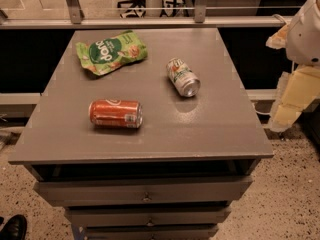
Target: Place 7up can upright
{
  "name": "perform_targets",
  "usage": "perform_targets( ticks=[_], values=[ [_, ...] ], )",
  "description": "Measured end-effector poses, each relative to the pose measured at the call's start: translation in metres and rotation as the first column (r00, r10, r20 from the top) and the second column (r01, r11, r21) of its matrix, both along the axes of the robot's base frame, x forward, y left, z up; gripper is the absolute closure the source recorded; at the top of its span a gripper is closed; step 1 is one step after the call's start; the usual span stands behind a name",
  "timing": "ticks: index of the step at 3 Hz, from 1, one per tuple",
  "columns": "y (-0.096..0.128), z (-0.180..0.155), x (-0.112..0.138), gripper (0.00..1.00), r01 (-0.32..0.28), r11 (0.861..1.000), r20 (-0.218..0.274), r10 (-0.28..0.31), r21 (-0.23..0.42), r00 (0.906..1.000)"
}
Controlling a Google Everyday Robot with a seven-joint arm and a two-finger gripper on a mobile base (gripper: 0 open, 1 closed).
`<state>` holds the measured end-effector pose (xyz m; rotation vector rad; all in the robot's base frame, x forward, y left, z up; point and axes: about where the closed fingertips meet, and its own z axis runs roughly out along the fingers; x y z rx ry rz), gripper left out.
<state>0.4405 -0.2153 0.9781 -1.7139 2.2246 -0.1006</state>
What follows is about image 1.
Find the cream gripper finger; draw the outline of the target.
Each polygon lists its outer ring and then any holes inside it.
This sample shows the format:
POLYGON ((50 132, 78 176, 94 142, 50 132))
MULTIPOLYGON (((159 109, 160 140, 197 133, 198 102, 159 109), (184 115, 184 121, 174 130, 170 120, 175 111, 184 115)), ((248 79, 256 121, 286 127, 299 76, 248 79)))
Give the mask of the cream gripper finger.
POLYGON ((270 110, 269 129, 280 133, 291 128, 319 95, 319 67, 299 65, 292 73, 283 72, 270 110))
POLYGON ((287 43, 287 33, 288 25, 284 25, 281 29, 267 39, 266 46, 272 49, 285 48, 287 43))

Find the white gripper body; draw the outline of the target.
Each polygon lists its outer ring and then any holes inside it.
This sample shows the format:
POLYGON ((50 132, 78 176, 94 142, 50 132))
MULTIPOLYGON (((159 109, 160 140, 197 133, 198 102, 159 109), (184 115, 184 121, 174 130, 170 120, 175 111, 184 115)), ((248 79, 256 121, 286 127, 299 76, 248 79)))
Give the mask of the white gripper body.
POLYGON ((320 66, 319 0, 307 0, 292 18, 287 33, 286 55, 297 64, 320 66))

